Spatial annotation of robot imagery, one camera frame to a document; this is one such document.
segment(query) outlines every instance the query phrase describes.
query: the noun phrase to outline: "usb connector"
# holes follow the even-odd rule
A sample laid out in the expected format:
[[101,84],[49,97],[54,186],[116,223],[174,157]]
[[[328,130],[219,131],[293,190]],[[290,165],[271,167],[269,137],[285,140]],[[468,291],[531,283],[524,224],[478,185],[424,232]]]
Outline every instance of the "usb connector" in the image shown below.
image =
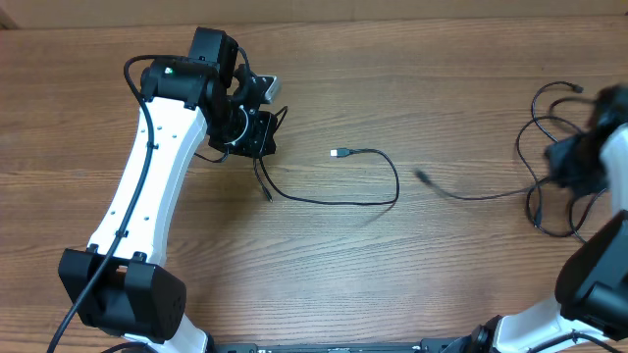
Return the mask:
[[353,151],[351,151],[348,148],[337,148],[330,151],[331,158],[344,158],[352,154],[353,154]]

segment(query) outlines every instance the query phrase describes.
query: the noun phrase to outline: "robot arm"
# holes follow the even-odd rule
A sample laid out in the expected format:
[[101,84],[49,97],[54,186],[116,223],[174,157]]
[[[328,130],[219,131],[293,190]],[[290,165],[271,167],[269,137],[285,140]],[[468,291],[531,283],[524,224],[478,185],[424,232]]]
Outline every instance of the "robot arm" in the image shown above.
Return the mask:
[[[236,55],[245,65],[235,70]],[[227,88],[233,77],[239,87]],[[198,28],[189,57],[156,57],[142,73],[141,96],[150,114],[154,141],[139,111],[137,135],[120,185],[86,251],[66,249],[59,277],[73,302],[98,268],[93,290],[78,303],[81,321],[105,332],[146,343],[157,352],[214,352],[209,334],[184,314],[185,285],[164,270],[168,229],[190,160],[205,134],[226,154],[259,157],[275,152],[277,117],[259,110],[280,91],[274,76],[257,76],[244,51],[223,31]],[[264,136],[263,148],[256,145]],[[105,260],[143,169],[152,159],[124,237]]]

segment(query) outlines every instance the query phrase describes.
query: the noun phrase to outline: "black plastic housing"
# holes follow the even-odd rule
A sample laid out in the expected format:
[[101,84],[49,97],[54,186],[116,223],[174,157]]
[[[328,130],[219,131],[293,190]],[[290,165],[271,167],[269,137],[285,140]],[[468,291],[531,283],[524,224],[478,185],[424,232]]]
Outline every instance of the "black plastic housing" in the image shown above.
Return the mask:
[[628,86],[615,85],[600,91],[594,101],[590,130],[577,133],[546,149],[551,180],[568,187],[574,198],[598,193],[608,187],[600,152],[608,137],[628,123]]
[[619,212],[567,260],[556,290],[560,314],[620,340],[628,336],[628,211]]
[[[102,263],[103,255],[66,249],[59,278],[76,302]],[[112,335],[132,333],[163,343],[183,318],[185,284],[157,265],[112,258],[78,308],[80,320]]]
[[236,68],[237,42],[223,30],[198,27],[187,57],[215,63],[221,84],[226,88],[232,85]]

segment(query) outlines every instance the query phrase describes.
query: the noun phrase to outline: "black cable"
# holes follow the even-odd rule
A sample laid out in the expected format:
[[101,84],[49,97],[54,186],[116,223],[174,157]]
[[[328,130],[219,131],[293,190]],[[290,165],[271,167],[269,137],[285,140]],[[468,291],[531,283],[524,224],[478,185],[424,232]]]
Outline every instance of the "black cable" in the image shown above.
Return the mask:
[[174,55],[141,55],[141,56],[136,56],[134,58],[130,58],[125,63],[125,66],[124,66],[125,80],[127,81],[127,84],[129,85],[129,89],[131,90],[131,93],[133,94],[137,102],[139,103],[139,106],[141,107],[141,110],[144,113],[144,118],[146,119],[146,130],[148,131],[148,142],[146,146],[148,148],[146,148],[146,157],[144,157],[144,165],[141,169],[141,174],[139,175],[139,180],[137,181],[137,186],[135,187],[135,192],[133,193],[131,202],[129,203],[129,206],[127,207],[127,211],[125,212],[122,223],[120,224],[118,231],[116,231],[116,236],[114,237],[114,240],[111,243],[111,246],[109,246],[109,250],[107,251],[107,254],[103,258],[98,269],[96,269],[92,277],[89,279],[89,282],[87,283],[85,288],[78,295],[77,300],[70,308],[70,311],[68,311],[68,314],[66,314],[66,317],[59,324],[57,331],[52,336],[52,339],[50,340],[50,344],[48,345],[48,350],[47,350],[48,353],[52,353],[55,351],[55,348],[57,347],[57,344],[59,344],[59,340],[61,339],[63,332],[66,330],[66,328],[70,324],[72,317],[77,313],[80,305],[85,300],[85,297],[89,294],[89,292],[92,290],[96,282],[98,282],[98,280],[102,276],[102,273],[104,272],[107,264],[113,257],[114,252],[116,252],[116,249],[118,248],[118,245],[120,244],[120,241],[122,240],[122,238],[124,236],[127,236],[127,226],[129,225],[129,221],[131,220],[131,215],[133,213],[133,210],[135,209],[135,204],[137,204],[137,199],[139,199],[139,194],[141,193],[141,189],[144,186],[144,182],[146,181],[148,168],[150,167],[150,161],[153,155],[153,149],[156,149],[158,147],[154,144],[155,131],[153,130],[153,122],[152,122],[152,119],[150,118],[150,112],[148,111],[148,107],[146,107],[146,103],[144,102],[143,97],[141,96],[141,94],[139,93],[139,91],[137,90],[137,88],[135,87],[135,84],[133,83],[131,79],[131,74],[129,74],[129,67],[133,63],[142,61],[142,60],[179,59],[179,58],[181,57],[174,56]]
[[251,67],[248,64],[248,57],[246,56],[246,52],[244,51],[244,48],[242,47],[237,47],[237,51],[239,52],[239,54],[242,56],[242,59],[244,60],[244,82],[242,83],[242,90],[235,96],[232,97],[232,100],[234,102],[237,103],[241,103],[244,101],[244,99],[246,98],[246,95],[248,94],[248,90],[249,90],[249,80],[251,75],[254,75],[254,73],[251,71]]
[[[279,119],[277,126],[275,126],[275,132],[277,132],[277,130],[279,129],[279,126],[281,126],[282,123],[284,122],[284,118],[286,117],[287,113],[288,113],[288,106],[284,106],[284,108],[280,109],[279,112],[275,113],[275,117],[278,117],[279,114],[282,114],[282,117]],[[268,123],[266,124],[266,132],[264,133],[264,140],[262,141],[262,146],[259,149],[260,156],[264,154],[266,136],[268,136],[268,129],[270,127],[271,120],[272,118],[269,119]],[[259,185],[262,187],[262,191],[264,192],[264,195],[266,195],[266,199],[268,199],[268,201],[270,202],[273,202],[273,195],[271,195],[271,192],[268,190],[268,187],[266,187],[266,185],[264,184],[264,181],[262,181],[262,177],[259,175],[259,172],[257,172],[257,158],[253,158],[253,172],[255,172],[255,177],[257,178],[257,182],[259,182]]]
[[416,170],[414,172],[414,174],[426,185],[430,186],[431,188],[433,188],[435,191],[437,191],[439,194],[446,196],[446,197],[450,197],[456,200],[462,200],[462,201],[485,201],[485,200],[495,200],[495,199],[499,199],[501,197],[506,197],[506,196],[511,196],[511,195],[515,195],[518,193],[522,193],[522,192],[526,192],[530,189],[533,189],[535,187],[537,187],[536,184],[532,184],[530,186],[526,186],[524,188],[520,188],[518,190],[512,190],[512,191],[506,191],[500,194],[495,194],[495,195],[489,195],[489,196],[459,196],[456,195],[454,193],[451,193],[445,189],[443,189],[442,187],[440,187],[438,184],[434,183],[430,177],[423,171],[421,170]]
[[225,149],[225,154],[223,155],[223,157],[221,157],[221,158],[219,158],[217,160],[210,160],[209,158],[207,158],[207,157],[205,157],[203,155],[200,155],[200,154],[198,154],[196,152],[194,152],[194,156],[196,156],[196,157],[198,157],[198,158],[200,158],[202,160],[205,160],[207,162],[211,162],[211,163],[224,163],[225,161],[227,161],[227,157],[229,157],[229,148],[226,148]]
[[102,353],[114,353],[114,352],[118,352],[121,351],[123,349],[129,349],[129,348],[141,348],[142,351],[144,352],[149,352],[149,353],[157,353],[157,351],[155,349],[153,349],[153,347],[149,346],[148,344],[144,343],[144,342],[125,342],[125,343],[120,343],[117,344],[111,348],[105,349],[104,351],[102,351]]
[[598,198],[600,198],[600,196],[602,196],[605,192],[606,192],[606,189],[603,189],[602,191],[598,192],[593,198],[591,198],[591,201],[589,201],[589,203],[587,204],[587,207],[585,208],[585,211],[582,214],[582,218],[580,219],[580,222],[578,222],[577,226],[574,226],[573,224],[573,207],[575,203],[578,201],[578,199],[572,199],[569,202],[569,211],[568,211],[569,226],[571,227],[571,231],[573,232],[573,235],[576,238],[578,238],[578,240],[580,240],[583,244],[586,243],[587,240],[585,240],[582,237],[582,235],[580,235],[578,230],[580,229],[582,224],[586,221],[587,216],[589,216],[589,212],[591,212],[591,208],[593,207],[593,204],[596,203],[596,201],[598,201]]
[[[561,123],[568,124],[569,126],[575,128],[575,129],[579,129],[573,123],[571,123],[571,122],[569,122],[569,121],[567,121],[567,120],[565,120],[565,119],[563,119],[561,117],[543,116],[543,117],[539,117],[539,118],[536,119],[536,121],[542,121],[542,120],[554,120],[554,121],[558,121],[558,122],[561,122]],[[542,227],[541,226],[541,220],[542,220],[542,217],[543,217],[543,192],[541,190],[541,186],[543,186],[544,184],[546,184],[546,183],[548,183],[550,181],[555,181],[555,180],[550,179],[548,176],[546,176],[546,177],[544,177],[542,179],[538,179],[536,174],[532,170],[532,167],[528,164],[528,162],[526,161],[525,157],[523,157],[523,153],[521,152],[521,135],[534,122],[535,122],[534,119],[530,120],[526,125],[521,127],[521,129],[519,130],[519,133],[517,134],[517,138],[515,140],[515,148],[517,150],[517,154],[519,155],[519,158],[521,159],[523,164],[528,169],[528,172],[530,172],[532,178],[534,179],[534,183],[532,185],[530,185],[530,186],[526,186],[524,188],[517,189],[517,190],[503,192],[503,193],[496,194],[496,195],[489,195],[489,196],[459,196],[459,195],[456,195],[456,194],[454,194],[452,192],[444,190],[438,184],[434,183],[428,177],[428,175],[426,173],[424,173],[424,172],[422,172],[420,170],[417,170],[417,171],[415,171],[415,174],[417,175],[417,177],[423,183],[425,183],[427,186],[429,186],[432,189],[434,189],[435,191],[437,191],[440,195],[443,195],[443,196],[446,196],[446,197],[451,197],[451,198],[454,198],[454,199],[457,199],[457,200],[462,200],[462,201],[493,200],[493,199],[498,199],[500,197],[511,196],[511,195],[515,195],[515,194],[527,191],[526,203],[525,203],[525,212],[526,212],[526,217],[528,218],[528,220],[530,221],[530,223],[532,223],[532,225],[534,227],[536,227],[541,233],[549,235],[549,236],[567,237],[567,236],[573,235],[578,240],[580,240],[581,242],[584,243],[584,242],[586,242],[586,240],[580,235],[578,230],[580,229],[580,227],[586,221],[589,213],[591,212],[591,209],[592,209],[594,203],[605,192],[605,190],[601,191],[600,193],[598,193],[595,197],[593,197],[591,199],[591,201],[587,205],[587,208],[585,209],[585,211],[584,211],[584,213],[583,213],[583,215],[582,215],[582,217],[581,217],[581,219],[580,219],[580,221],[578,222],[577,225],[573,225],[573,206],[574,206],[575,201],[577,201],[577,200],[572,200],[572,201],[569,202],[569,204],[568,204],[568,215],[569,215],[569,223],[570,223],[570,230],[569,231],[566,231],[566,232],[555,232],[555,231],[548,230],[548,229]],[[531,202],[531,198],[532,198],[532,193],[535,190],[539,194],[539,202],[537,204],[537,210],[535,212],[535,215],[533,216],[530,202]]]
[[279,112],[275,113],[275,116],[278,117],[279,114],[282,114],[282,117],[279,119],[279,122],[277,123],[277,126],[275,126],[275,132],[277,132],[277,130],[279,129],[279,126],[282,125],[282,123],[284,122],[284,118],[286,117],[286,114],[288,113],[288,106],[284,106],[284,108],[280,109]]
[[[284,108],[282,108],[279,112],[277,112],[276,116],[278,116],[281,113],[283,113],[283,115],[282,115],[281,119],[279,120],[279,122],[277,123],[277,126],[275,127],[275,131],[277,131],[279,126],[284,121],[284,118],[286,117],[286,114],[288,113],[288,106],[284,106]],[[389,158],[389,156],[386,153],[384,153],[384,152],[382,152],[380,150],[372,149],[372,148],[363,148],[363,149],[356,149],[356,150],[348,149],[348,148],[338,148],[337,149],[337,152],[338,152],[337,157],[338,158],[343,158],[343,157],[348,157],[348,156],[355,155],[355,154],[360,154],[360,153],[377,153],[380,156],[384,157],[386,159],[386,161],[391,165],[392,171],[394,172],[394,180],[395,180],[395,183],[396,183],[394,199],[391,200],[391,201],[383,201],[383,202],[318,201],[318,200],[310,200],[310,199],[296,197],[296,196],[290,196],[290,195],[282,192],[281,190],[279,190],[277,188],[277,186],[271,180],[270,176],[268,175],[268,172],[266,171],[266,167],[264,167],[264,161],[262,160],[262,156],[264,154],[263,153],[264,146],[266,145],[266,137],[268,136],[268,130],[269,130],[269,126],[270,126],[271,120],[272,119],[269,119],[268,123],[266,124],[266,132],[264,133],[264,139],[262,140],[262,145],[261,145],[260,150],[259,150],[259,158],[258,158],[259,159],[259,165],[262,167],[262,172],[264,173],[264,177],[266,177],[266,179],[271,184],[271,186],[275,189],[275,191],[277,191],[277,193],[279,193],[280,195],[284,196],[286,199],[293,200],[293,201],[307,202],[307,203],[312,203],[312,204],[317,204],[317,205],[328,205],[328,206],[340,206],[340,205],[345,205],[345,206],[348,206],[348,205],[352,205],[352,206],[391,205],[391,204],[394,204],[399,199],[399,174],[396,172],[396,168],[394,167],[393,161],[391,161],[391,158]],[[264,190],[264,193],[266,194],[267,197],[269,197],[269,200],[272,202],[272,197],[270,196],[270,192],[268,191],[268,189],[264,185],[264,182],[262,182],[262,178],[257,173],[257,164],[255,162],[255,159],[253,159],[253,170],[255,171],[255,176],[257,177],[257,180],[259,181],[260,185],[262,185],[262,189]]]
[[571,87],[571,89],[576,92],[576,93],[582,93],[584,91],[584,88],[582,88],[582,86],[575,84],[575,83],[571,83],[571,82],[567,82],[567,81],[556,81],[556,82],[550,82],[546,85],[544,85],[543,87],[539,88],[539,90],[537,91],[537,93],[534,95],[534,98],[532,98],[532,104],[530,106],[530,113],[532,114],[532,120],[534,121],[534,123],[537,125],[537,127],[547,136],[549,137],[552,141],[554,142],[558,142],[558,140],[556,139],[556,137],[554,137],[549,131],[547,131],[544,127],[541,126],[541,124],[539,123],[539,119],[537,119],[537,99],[539,98],[539,96],[546,91],[546,89],[548,89],[548,87],[551,87],[553,85],[558,85],[558,84],[563,84],[566,85],[568,87]]
[[[541,190],[541,184],[539,183],[536,174],[532,170],[532,167],[528,164],[526,159],[523,157],[523,154],[521,153],[521,135],[523,134],[523,131],[525,131],[526,128],[528,128],[528,126],[530,126],[532,123],[535,123],[535,122],[541,121],[541,120],[559,121],[559,122],[568,124],[568,125],[570,125],[573,128],[577,128],[576,125],[574,125],[573,123],[571,123],[568,120],[565,120],[565,119],[563,119],[561,117],[543,116],[543,117],[536,118],[536,119],[533,119],[533,120],[529,121],[526,125],[521,127],[521,130],[519,130],[519,134],[517,135],[517,138],[515,140],[515,148],[517,150],[517,154],[519,155],[519,158],[521,159],[521,162],[523,162],[523,164],[526,166],[526,168],[528,169],[528,172],[530,172],[530,175],[532,176],[532,178],[535,181],[535,187],[530,189],[528,191],[528,194],[526,195],[526,206],[525,206],[526,216],[527,216],[528,220],[532,223],[532,225],[534,227],[536,227],[543,234],[546,234],[546,235],[549,235],[549,236],[554,236],[554,237],[567,237],[567,236],[575,234],[574,231],[573,231],[574,229],[571,229],[571,230],[566,231],[566,232],[555,232],[555,231],[548,230],[548,229],[546,229],[546,228],[541,226],[542,216],[543,216],[543,192]],[[539,195],[539,200],[538,200],[538,203],[537,203],[537,211],[535,212],[535,215],[533,216],[532,215],[532,209],[530,207],[530,201],[531,201],[532,193],[535,190],[537,191],[537,194]],[[590,208],[585,212],[585,214],[583,214],[583,216],[581,218],[582,222],[579,223],[580,227],[584,223],[584,220],[587,218],[587,215],[588,215],[589,211],[590,211]]]
[[544,350],[546,350],[548,348],[554,347],[555,345],[558,345],[558,344],[560,344],[562,342],[566,342],[568,340],[573,340],[574,343],[577,343],[577,340],[579,338],[580,339],[586,339],[586,340],[588,340],[590,342],[593,342],[596,345],[598,345],[599,347],[607,350],[608,352],[611,352],[611,353],[621,353],[621,351],[619,349],[613,348],[610,345],[608,345],[607,343],[605,343],[605,342],[603,342],[603,341],[601,341],[601,340],[599,340],[599,339],[597,339],[597,338],[595,338],[593,336],[590,336],[590,335],[585,334],[585,333],[576,332],[576,331],[568,333],[568,334],[565,334],[565,335],[562,335],[562,336],[559,336],[559,337],[554,338],[554,339],[551,339],[551,340],[549,340],[549,341],[547,341],[547,342],[545,342],[545,343],[543,343],[543,344],[541,344],[541,345],[539,345],[539,346],[537,346],[535,348],[530,349],[528,351],[528,353],[539,353],[541,351],[544,351]]
[[[577,102],[577,103],[582,103],[582,104],[595,104],[596,103],[595,100],[590,99],[590,98],[564,97],[564,98],[556,99],[549,105],[548,115],[554,116],[553,110],[556,108],[556,106],[565,102]],[[578,133],[582,133],[582,130],[580,128],[578,128]]]
[[255,172],[255,177],[257,177],[257,182],[259,182],[260,186],[262,186],[262,191],[264,191],[264,195],[266,195],[266,199],[268,199],[268,201],[270,202],[273,202],[273,195],[271,195],[271,192],[268,190],[268,187],[264,185],[264,181],[262,181],[262,178],[259,175],[259,172],[257,172],[257,158],[253,158],[253,172]]
[[352,201],[318,201],[318,200],[310,200],[310,199],[306,199],[302,197],[290,196],[282,192],[281,190],[279,190],[277,186],[273,183],[270,176],[268,175],[268,172],[266,171],[266,167],[264,166],[264,161],[261,156],[259,158],[259,165],[260,167],[262,167],[262,172],[264,173],[264,176],[268,180],[268,183],[271,184],[273,189],[275,189],[277,193],[284,196],[286,199],[293,200],[293,201],[301,201],[301,202],[307,202],[307,203],[312,203],[312,204],[317,204],[317,205],[327,205],[327,206],[341,206],[341,205],[344,205],[344,206],[349,206],[349,205],[351,206],[380,206],[380,205],[394,204],[399,199],[399,175],[396,172],[396,168],[394,167],[393,161],[391,161],[391,158],[389,158],[389,156],[387,156],[386,153],[380,150],[372,149],[372,148],[364,148],[364,149],[357,149],[357,150],[339,149],[339,151],[341,150],[342,151],[346,150],[348,153],[346,156],[343,156],[343,157],[348,157],[348,156],[351,156],[354,154],[360,154],[360,153],[377,153],[380,156],[384,157],[386,161],[391,165],[392,171],[394,172],[394,179],[396,183],[394,199],[390,201],[382,201],[382,202],[352,202]]

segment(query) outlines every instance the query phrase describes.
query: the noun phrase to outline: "wood grain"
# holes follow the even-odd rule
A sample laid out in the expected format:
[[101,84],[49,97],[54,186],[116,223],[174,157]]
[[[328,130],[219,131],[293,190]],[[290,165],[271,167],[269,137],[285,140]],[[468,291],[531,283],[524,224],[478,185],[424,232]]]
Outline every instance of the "wood grain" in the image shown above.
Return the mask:
[[[276,184],[325,200],[389,198],[393,176],[380,157],[327,157],[339,146],[370,147],[396,163],[401,197],[389,210],[279,195],[271,204],[250,160],[192,161],[167,269],[186,283],[186,312],[198,326],[219,342],[416,341],[466,334],[552,294],[576,241],[534,231],[522,195],[443,200],[412,172],[421,168],[462,194],[530,183],[512,144],[532,95],[556,79],[582,84],[587,96],[626,80],[626,18],[222,29],[246,48],[256,73],[284,80],[271,108],[290,111],[276,135],[279,152],[266,159]],[[70,306],[58,261],[64,248],[83,248],[100,222],[135,131],[124,61],[185,54],[193,32],[0,33],[0,351],[43,351]],[[566,94],[548,93],[541,108]],[[559,113],[577,124],[589,114],[582,106]],[[522,140],[540,174],[549,142],[533,129]],[[568,194],[548,188],[546,197],[547,226],[565,227]],[[607,204],[596,207],[584,236],[607,221]],[[74,320],[60,351],[118,341]]]
[[621,16],[626,0],[0,0],[18,28]]

